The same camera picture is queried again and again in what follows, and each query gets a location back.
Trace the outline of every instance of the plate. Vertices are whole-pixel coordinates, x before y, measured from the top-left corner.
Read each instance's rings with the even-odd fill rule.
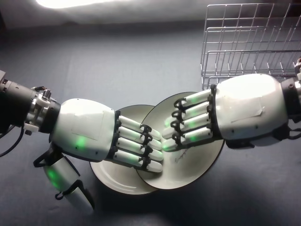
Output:
[[[122,116],[142,122],[153,109],[150,105],[134,105],[120,109]],[[110,161],[91,162],[97,178],[110,189],[124,194],[148,194],[157,189],[145,183],[134,168],[120,166]]]
[[[174,102],[195,92],[179,93],[171,96],[157,106],[143,120],[160,133],[164,129],[164,120],[174,111]],[[204,175],[218,158],[224,141],[182,149],[176,152],[163,152],[163,171],[160,174],[151,174],[137,170],[140,177],[150,186],[158,189],[175,189],[183,187]]]

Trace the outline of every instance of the metal wire rack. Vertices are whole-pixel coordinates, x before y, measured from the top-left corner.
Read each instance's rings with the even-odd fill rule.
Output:
[[[279,80],[295,76],[294,62],[301,57],[300,12],[301,4],[209,5],[202,88],[242,74],[265,73]]]

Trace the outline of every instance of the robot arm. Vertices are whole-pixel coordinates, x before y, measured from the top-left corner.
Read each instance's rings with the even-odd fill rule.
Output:
[[[225,139],[229,148],[253,148],[290,136],[288,120],[301,121],[301,84],[265,74],[234,77],[175,102],[165,121],[164,151]]]
[[[33,164],[44,169],[59,191],[56,199],[65,197],[79,210],[93,212],[92,197],[79,172],[62,153],[86,161],[105,160],[153,173],[162,171],[162,136],[158,131],[95,101],[71,99],[60,105],[51,98],[50,90],[28,89],[6,80],[4,75],[0,71],[0,118],[5,119],[0,123],[1,137],[13,126],[22,128],[21,138],[24,130],[27,135],[50,134],[49,150]]]

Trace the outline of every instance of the dish rack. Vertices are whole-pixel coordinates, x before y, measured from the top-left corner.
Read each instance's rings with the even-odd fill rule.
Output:
[[[202,89],[243,74],[282,81],[301,57],[301,4],[219,4],[206,12]]]

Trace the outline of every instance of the white robotic hand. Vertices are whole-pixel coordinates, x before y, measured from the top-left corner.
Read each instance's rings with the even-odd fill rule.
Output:
[[[51,140],[63,153],[160,173],[161,134],[92,100],[71,99],[61,109]]]
[[[225,139],[229,148],[253,148],[290,136],[288,119],[301,120],[297,78],[279,83],[266,74],[234,77],[211,89],[179,99],[165,120],[163,151],[175,151]]]

